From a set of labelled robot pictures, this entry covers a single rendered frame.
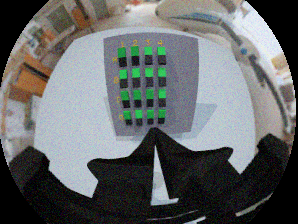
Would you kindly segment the grey switch panel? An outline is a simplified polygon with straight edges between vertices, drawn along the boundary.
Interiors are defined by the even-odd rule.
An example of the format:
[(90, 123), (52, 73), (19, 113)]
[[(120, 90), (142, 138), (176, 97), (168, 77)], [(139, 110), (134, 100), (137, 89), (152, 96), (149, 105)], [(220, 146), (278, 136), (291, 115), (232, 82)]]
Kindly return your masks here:
[(106, 91), (116, 136), (192, 131), (198, 92), (198, 39), (169, 32), (102, 37)]

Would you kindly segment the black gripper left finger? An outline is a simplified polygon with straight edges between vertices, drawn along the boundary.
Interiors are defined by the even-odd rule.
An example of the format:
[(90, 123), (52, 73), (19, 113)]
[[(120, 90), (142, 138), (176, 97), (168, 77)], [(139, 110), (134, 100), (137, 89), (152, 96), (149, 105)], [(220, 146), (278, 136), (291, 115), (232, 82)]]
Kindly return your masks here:
[(88, 169), (98, 179), (117, 183), (142, 183), (146, 186), (146, 196), (152, 201), (154, 179), (154, 131), (146, 133), (142, 143), (132, 155), (120, 159), (93, 159), (88, 161)]

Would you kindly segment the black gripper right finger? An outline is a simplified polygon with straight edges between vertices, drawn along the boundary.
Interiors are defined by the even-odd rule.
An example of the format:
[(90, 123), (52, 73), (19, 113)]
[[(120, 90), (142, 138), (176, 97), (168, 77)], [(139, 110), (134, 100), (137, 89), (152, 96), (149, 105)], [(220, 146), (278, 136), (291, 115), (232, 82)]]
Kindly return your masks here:
[(194, 171), (204, 169), (209, 165), (212, 167), (226, 159), (229, 160), (231, 153), (234, 152), (231, 147), (210, 149), (210, 151), (190, 151), (162, 132), (160, 128), (154, 128), (156, 128), (154, 145), (156, 145), (158, 159), (160, 159), (169, 200), (178, 198), (182, 186), (190, 179)]

